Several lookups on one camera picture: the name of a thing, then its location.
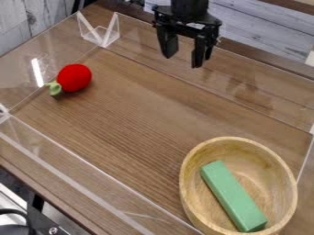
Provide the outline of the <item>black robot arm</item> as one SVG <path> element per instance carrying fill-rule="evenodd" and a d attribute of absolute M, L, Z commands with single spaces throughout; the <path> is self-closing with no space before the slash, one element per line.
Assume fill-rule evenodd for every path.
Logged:
<path fill-rule="evenodd" d="M 153 6 L 153 27 L 163 56 L 170 59 L 179 51 L 179 38 L 194 39 L 191 67 L 200 68 L 211 58 L 218 43 L 222 21 L 208 12 L 208 0 L 171 0 L 168 6 Z"/>

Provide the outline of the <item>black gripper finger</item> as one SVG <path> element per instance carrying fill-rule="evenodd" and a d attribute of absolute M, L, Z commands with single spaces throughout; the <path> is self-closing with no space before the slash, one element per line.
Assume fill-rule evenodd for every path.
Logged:
<path fill-rule="evenodd" d="M 176 32 L 172 28 L 157 26 L 156 37 L 163 56 L 170 59 L 179 49 Z"/>
<path fill-rule="evenodd" d="M 198 35 L 194 40 L 194 43 L 195 48 L 191 52 L 191 67 L 200 68 L 203 62 L 211 57 L 214 45 L 211 43 L 211 40 L 204 37 L 204 35 Z"/>

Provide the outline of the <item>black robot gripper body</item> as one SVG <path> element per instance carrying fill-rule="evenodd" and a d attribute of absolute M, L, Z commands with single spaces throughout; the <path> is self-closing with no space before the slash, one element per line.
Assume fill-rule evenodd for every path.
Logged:
<path fill-rule="evenodd" d="M 161 45 L 178 35 L 195 38 L 204 35 L 208 45 L 216 45 L 222 21 L 211 14 L 198 14 L 195 17 L 179 17 L 170 6 L 153 6 L 155 14 L 153 27 L 156 38 Z"/>

